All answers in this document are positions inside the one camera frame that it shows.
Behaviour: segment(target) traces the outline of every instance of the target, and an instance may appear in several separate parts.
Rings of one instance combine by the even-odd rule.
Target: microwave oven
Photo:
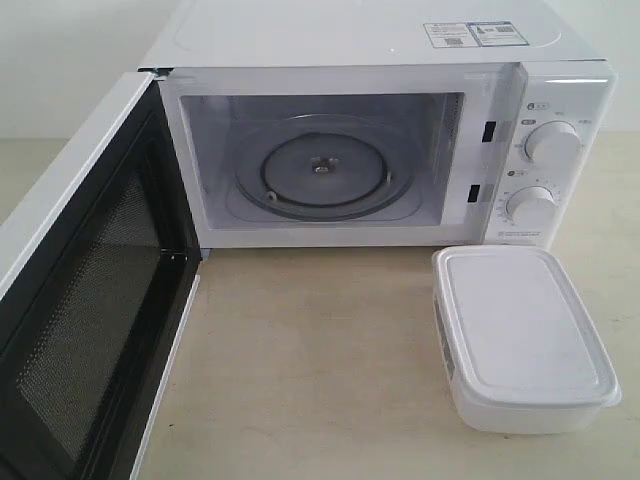
[[[135,478],[211,249],[548,247],[615,83],[538,1],[186,1],[0,229],[0,477]]]

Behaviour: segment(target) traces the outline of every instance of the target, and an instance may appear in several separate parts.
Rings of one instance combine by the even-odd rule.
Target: microwave top
[[[186,0],[141,68],[601,59],[542,0]]]

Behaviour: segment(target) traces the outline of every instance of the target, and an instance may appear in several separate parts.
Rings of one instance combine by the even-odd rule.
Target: control panel
[[[524,85],[485,243],[548,247],[584,166],[616,75],[607,62],[525,63]]]

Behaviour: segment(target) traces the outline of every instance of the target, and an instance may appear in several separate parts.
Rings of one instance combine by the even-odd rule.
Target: label sticker
[[[425,23],[424,29],[434,48],[478,47],[466,23]]]
[[[529,42],[511,22],[472,22],[467,26],[481,47],[520,47]]]

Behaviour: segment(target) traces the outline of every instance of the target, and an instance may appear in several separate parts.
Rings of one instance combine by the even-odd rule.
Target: mesh screen
[[[137,175],[86,242],[80,258],[61,265],[67,288],[17,377],[18,391],[75,461],[160,259]]]

